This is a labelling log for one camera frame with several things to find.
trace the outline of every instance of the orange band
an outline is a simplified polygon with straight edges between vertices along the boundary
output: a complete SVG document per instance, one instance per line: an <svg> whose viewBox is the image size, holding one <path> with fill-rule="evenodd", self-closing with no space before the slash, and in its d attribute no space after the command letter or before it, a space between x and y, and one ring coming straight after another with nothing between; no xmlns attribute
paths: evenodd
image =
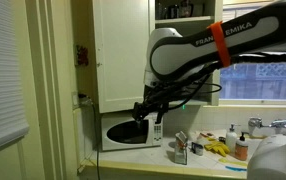
<svg viewBox="0 0 286 180"><path fill-rule="evenodd" d="M214 37L214 41L216 44L216 48L218 50L221 63L223 64L223 67L228 67L231 64L230 54L229 50L226 47L225 40L224 40L224 34L221 27L222 21L216 22L214 24L211 24L209 28L212 31L212 35Z"/></svg>

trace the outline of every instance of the white bottle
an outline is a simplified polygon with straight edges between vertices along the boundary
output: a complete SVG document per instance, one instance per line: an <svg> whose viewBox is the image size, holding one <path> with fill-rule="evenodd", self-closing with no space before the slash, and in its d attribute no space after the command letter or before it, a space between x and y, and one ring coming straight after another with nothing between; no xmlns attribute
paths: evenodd
<svg viewBox="0 0 286 180"><path fill-rule="evenodd" d="M235 133L234 126L236 124L231 124L229 132L226 133L225 145L230 149L231 153L235 152L235 143L237 140L237 134Z"/></svg>

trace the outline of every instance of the yellow glove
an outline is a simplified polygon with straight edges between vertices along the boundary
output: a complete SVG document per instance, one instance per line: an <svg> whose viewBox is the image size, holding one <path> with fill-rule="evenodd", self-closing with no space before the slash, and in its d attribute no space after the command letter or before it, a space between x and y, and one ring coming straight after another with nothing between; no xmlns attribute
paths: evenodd
<svg viewBox="0 0 286 180"><path fill-rule="evenodd" d="M210 142L211 142L211 144L204 145L204 148L207 151L212 151L214 153L218 153L223 157L225 157L226 154L230 153L229 148L225 144L223 144L222 142L219 142L219 141L210 141Z"/></svg>

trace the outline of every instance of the faucet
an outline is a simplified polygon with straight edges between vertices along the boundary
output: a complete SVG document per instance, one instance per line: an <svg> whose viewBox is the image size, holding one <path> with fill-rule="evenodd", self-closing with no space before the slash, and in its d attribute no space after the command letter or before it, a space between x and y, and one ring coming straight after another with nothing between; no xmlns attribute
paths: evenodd
<svg viewBox="0 0 286 180"><path fill-rule="evenodd" d="M257 118L257 117L251 117L248 125L250 127L257 127L257 128L262 128L262 127L271 127L271 128L286 128L286 119L284 120L275 120L271 123L271 125L264 126L262 124L262 119Z"/></svg>

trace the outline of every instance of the cabinet door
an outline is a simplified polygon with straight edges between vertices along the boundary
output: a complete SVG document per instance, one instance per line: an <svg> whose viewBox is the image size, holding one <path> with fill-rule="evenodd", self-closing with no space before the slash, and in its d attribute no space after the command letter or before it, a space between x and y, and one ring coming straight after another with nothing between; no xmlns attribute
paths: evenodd
<svg viewBox="0 0 286 180"><path fill-rule="evenodd" d="M132 109L143 99L149 1L93 0L93 11L100 112Z"/></svg>

